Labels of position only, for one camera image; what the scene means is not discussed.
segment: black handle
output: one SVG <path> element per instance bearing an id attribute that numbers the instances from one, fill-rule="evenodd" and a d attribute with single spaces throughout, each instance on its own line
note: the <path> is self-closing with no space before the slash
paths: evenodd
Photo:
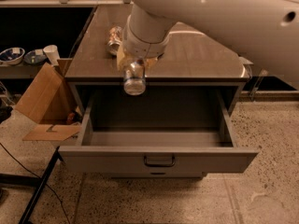
<path id="1" fill-rule="evenodd" d="M 176 164 L 176 157 L 172 156 L 171 163 L 169 163 L 169 164 L 150 164 L 150 163 L 148 163 L 147 156 L 144 156 L 143 161 L 144 161 L 144 164 L 150 168 L 171 168 L 171 167 L 175 166 L 175 164 Z"/>

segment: concrete floor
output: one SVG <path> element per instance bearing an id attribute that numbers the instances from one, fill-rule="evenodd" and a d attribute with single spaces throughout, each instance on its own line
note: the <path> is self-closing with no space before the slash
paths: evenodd
<path id="1" fill-rule="evenodd" d="M 77 174 L 57 163 L 49 185 L 64 202 L 70 223 L 299 223 L 299 102 L 238 103 L 233 124 L 242 147 L 260 154 L 244 174 L 209 174 L 198 179 L 106 179 Z M 41 175 L 53 146 L 23 142 L 35 124 L 13 111 L 0 125 L 0 142 L 27 168 Z M 28 175 L 0 147 L 0 173 Z M 0 223 L 18 223 L 31 188 L 4 188 Z M 67 223 L 46 188 L 30 219 Z"/>

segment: drawer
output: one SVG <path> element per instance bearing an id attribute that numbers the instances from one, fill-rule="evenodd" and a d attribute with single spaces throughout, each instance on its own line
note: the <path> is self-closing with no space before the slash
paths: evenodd
<path id="1" fill-rule="evenodd" d="M 148 86 L 138 97 L 98 87 L 76 144 L 59 150 L 70 170 L 112 177 L 242 173 L 257 155 L 237 146 L 222 92 L 196 86 Z"/>

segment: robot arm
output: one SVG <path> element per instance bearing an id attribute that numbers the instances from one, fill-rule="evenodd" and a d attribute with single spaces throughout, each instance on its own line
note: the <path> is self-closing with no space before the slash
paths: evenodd
<path id="1" fill-rule="evenodd" d="M 181 21 L 299 88 L 299 0 L 133 0 L 123 47 L 138 59 L 164 53 Z"/>

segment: cardboard box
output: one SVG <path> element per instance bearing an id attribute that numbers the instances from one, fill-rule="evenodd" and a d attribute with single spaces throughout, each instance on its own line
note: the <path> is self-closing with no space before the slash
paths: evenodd
<path id="1" fill-rule="evenodd" d="M 65 140 L 78 133 L 79 126 L 65 125 L 77 107 L 64 77 L 45 63 L 15 109 L 37 125 L 23 140 Z"/>

